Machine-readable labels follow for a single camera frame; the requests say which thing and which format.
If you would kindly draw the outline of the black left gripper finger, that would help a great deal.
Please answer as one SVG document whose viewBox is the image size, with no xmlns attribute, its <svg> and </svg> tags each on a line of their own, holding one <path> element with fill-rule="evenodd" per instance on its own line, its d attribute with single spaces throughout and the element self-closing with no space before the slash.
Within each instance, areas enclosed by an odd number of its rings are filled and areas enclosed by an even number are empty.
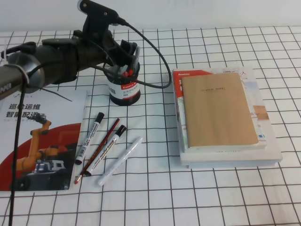
<svg viewBox="0 0 301 226">
<path fill-rule="evenodd" d="M 135 42 L 122 40 L 120 44 L 120 48 L 121 48 L 121 52 L 120 52 L 121 59 L 132 59 L 137 49 L 137 44 Z"/>
</svg>

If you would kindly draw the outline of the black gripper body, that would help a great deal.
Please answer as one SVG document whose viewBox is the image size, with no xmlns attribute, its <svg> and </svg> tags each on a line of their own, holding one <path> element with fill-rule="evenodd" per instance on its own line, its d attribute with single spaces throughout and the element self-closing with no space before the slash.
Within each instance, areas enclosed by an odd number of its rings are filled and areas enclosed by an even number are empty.
<svg viewBox="0 0 301 226">
<path fill-rule="evenodd" d="M 75 41 L 76 56 L 71 60 L 73 71 L 81 71 L 90 65 L 107 63 L 111 66 L 118 64 L 120 61 L 120 46 L 113 39 L 111 31 L 104 33 L 103 39 L 91 40 L 84 36 L 80 30 L 73 31 L 72 40 Z"/>
</svg>

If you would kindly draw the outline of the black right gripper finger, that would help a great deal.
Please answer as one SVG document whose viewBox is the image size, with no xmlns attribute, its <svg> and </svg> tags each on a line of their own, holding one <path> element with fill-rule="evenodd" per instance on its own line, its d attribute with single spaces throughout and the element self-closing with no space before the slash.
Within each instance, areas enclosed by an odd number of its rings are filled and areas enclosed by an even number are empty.
<svg viewBox="0 0 301 226">
<path fill-rule="evenodd" d="M 132 62 L 132 56 L 130 54 L 113 53 L 112 56 L 114 61 L 114 65 L 112 67 L 113 70 L 117 70 L 118 67 L 123 67 L 125 65 L 129 66 Z"/>
</svg>

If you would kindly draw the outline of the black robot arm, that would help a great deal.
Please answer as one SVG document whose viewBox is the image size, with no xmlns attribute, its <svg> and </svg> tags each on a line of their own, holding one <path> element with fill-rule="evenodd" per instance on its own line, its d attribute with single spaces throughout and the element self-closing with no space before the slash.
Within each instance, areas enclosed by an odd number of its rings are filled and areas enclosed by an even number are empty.
<svg viewBox="0 0 301 226">
<path fill-rule="evenodd" d="M 50 84 L 76 80 L 78 72 L 99 64 L 129 65 L 137 48 L 136 43 L 122 40 L 118 44 L 111 32 L 97 43 L 80 30 L 71 38 L 45 39 L 40 46 L 27 42 L 2 51 L 8 63 L 0 68 L 0 97 L 22 90 L 32 93 Z"/>
</svg>

